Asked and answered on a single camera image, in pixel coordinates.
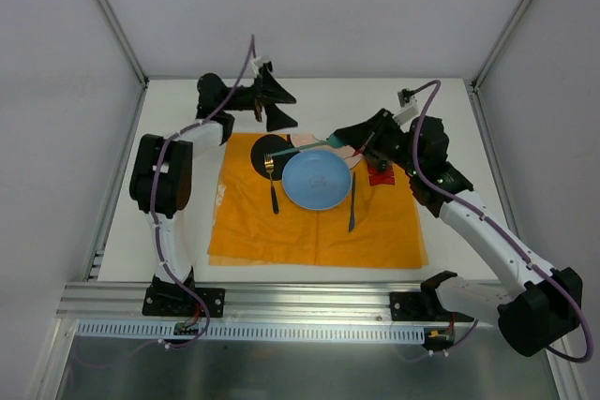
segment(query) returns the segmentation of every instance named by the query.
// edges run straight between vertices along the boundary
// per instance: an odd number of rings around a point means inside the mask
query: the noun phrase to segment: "plate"
[[[324,211],[346,199],[352,176],[339,156],[326,150],[308,150],[288,161],[281,182],[283,190],[296,205]]]

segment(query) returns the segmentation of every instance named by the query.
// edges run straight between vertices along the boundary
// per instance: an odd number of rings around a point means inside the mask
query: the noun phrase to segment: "white table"
[[[300,126],[292,133],[326,137],[336,128],[367,120],[379,108],[398,111],[397,91],[416,88],[416,79],[283,79],[280,83],[296,96],[296,105],[282,109]],[[422,105],[428,92],[417,96]],[[128,194],[128,185],[140,137],[146,133],[171,134],[194,120],[198,93],[195,80],[151,81],[143,105],[125,181],[121,187],[106,243],[99,281],[149,282],[157,256],[143,213]],[[475,185],[489,210],[503,221],[496,186],[479,136],[471,104],[460,79],[442,80],[442,89],[429,114],[443,119],[450,137],[449,160]],[[236,112],[235,132],[264,132],[251,112]],[[207,249],[213,223],[218,173],[225,146],[194,160],[192,195],[185,210],[186,230],[196,260],[196,281],[208,282],[376,282],[421,281],[451,270],[476,281],[496,277],[460,236],[419,205],[429,265],[421,269],[354,269],[300,265],[209,266]]]

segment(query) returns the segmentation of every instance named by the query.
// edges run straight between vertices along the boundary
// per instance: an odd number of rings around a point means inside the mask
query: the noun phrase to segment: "gray wall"
[[[24,398],[140,92],[93,0],[0,0],[0,398]]]
[[[518,0],[111,0],[149,76],[235,76],[250,33],[279,77],[471,79]]]
[[[536,0],[483,90],[525,241],[584,280],[600,335],[600,0]],[[583,351],[580,332],[574,352]],[[600,394],[600,357],[580,367]]]

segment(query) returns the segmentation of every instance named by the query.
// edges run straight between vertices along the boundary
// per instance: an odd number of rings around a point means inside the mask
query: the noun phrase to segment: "teal utensil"
[[[281,150],[279,152],[274,152],[273,154],[267,154],[266,156],[272,158],[274,156],[281,156],[291,154],[293,152],[300,152],[301,150],[312,149],[313,147],[321,147],[323,145],[328,145],[329,147],[332,147],[334,149],[339,149],[341,147],[344,147],[346,143],[332,133],[325,141],[313,142],[312,144],[301,145],[300,147],[293,147],[292,149]]]

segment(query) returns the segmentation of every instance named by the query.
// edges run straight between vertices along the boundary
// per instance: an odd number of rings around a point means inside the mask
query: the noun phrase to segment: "orange placemat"
[[[313,212],[287,198],[275,181],[280,213],[274,215],[269,181],[261,167],[265,151],[314,141],[310,135],[233,134],[219,175],[210,264],[268,263],[414,269],[428,263],[408,179],[393,168],[369,173],[353,149],[330,149],[347,157],[356,173],[356,226],[348,232],[350,196],[339,206]],[[276,158],[280,180],[286,158]]]

